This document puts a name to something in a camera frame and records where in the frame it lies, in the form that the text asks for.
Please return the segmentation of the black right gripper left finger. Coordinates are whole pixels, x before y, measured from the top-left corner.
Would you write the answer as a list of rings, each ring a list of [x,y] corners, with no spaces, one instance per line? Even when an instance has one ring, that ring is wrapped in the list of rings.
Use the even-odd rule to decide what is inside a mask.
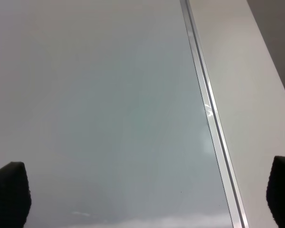
[[[30,208],[25,164],[10,162],[0,168],[0,228],[24,227]]]

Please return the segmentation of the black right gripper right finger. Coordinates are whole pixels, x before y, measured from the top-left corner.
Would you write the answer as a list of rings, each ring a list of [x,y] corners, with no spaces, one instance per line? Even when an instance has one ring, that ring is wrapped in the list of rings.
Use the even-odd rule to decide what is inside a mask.
[[[278,227],[285,228],[285,156],[274,157],[266,200]]]

